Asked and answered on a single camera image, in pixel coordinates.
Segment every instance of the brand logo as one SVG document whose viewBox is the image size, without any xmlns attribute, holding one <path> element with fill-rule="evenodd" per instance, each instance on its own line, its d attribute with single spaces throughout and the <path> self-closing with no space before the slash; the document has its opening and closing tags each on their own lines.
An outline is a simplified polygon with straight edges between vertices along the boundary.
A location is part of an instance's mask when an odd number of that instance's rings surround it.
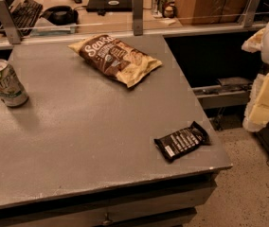
<svg viewBox="0 0 269 227">
<path fill-rule="evenodd" d="M 10 76 L 6 76 L 4 79 L 0 81 L 0 90 L 6 89 L 10 84 Z"/>
<path fill-rule="evenodd" d="M 99 51 L 103 46 L 106 44 L 114 41 L 115 38 L 113 37 L 99 37 L 99 39 L 94 42 L 93 44 L 88 44 L 84 49 L 88 53 L 88 56 L 95 57 L 97 54 L 97 51 Z"/>
</svg>

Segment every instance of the chocolate bar wrapper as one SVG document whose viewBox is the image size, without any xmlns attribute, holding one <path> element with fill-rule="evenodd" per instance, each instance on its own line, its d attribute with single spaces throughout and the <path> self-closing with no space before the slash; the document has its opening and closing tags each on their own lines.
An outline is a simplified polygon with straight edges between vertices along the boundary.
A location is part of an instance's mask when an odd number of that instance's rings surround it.
<svg viewBox="0 0 269 227">
<path fill-rule="evenodd" d="M 165 159 L 173 162 L 202 144 L 209 145 L 210 141 L 207 132 L 198 123 L 193 122 L 188 128 L 154 139 L 154 143 L 161 150 Z"/>
</svg>

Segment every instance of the aluminum can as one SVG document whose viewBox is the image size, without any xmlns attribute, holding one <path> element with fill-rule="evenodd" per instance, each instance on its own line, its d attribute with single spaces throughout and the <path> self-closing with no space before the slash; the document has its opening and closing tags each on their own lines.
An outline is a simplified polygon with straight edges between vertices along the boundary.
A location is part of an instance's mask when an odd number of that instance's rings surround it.
<svg viewBox="0 0 269 227">
<path fill-rule="evenodd" d="M 0 59 L 0 98 L 9 107 L 27 102 L 28 94 L 8 61 Z"/>
<path fill-rule="evenodd" d="M 152 0 L 152 15 L 158 15 L 160 0 Z"/>
</svg>

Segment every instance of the soda can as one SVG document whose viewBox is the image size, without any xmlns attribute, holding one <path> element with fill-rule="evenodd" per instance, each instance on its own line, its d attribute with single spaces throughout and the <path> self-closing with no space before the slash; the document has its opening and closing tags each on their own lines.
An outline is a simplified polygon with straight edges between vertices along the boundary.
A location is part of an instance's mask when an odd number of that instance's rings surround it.
<svg viewBox="0 0 269 227">
<path fill-rule="evenodd" d="M 27 102 L 28 94 L 8 61 L 0 59 L 0 98 L 9 107 Z"/>
</svg>

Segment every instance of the cardboard box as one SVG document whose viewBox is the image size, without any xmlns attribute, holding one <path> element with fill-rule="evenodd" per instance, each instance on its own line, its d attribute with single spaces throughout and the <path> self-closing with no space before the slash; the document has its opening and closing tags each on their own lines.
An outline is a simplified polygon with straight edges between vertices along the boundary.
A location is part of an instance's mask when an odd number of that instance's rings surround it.
<svg viewBox="0 0 269 227">
<path fill-rule="evenodd" d="M 183 26 L 236 22 L 247 0 L 175 0 Z"/>
</svg>

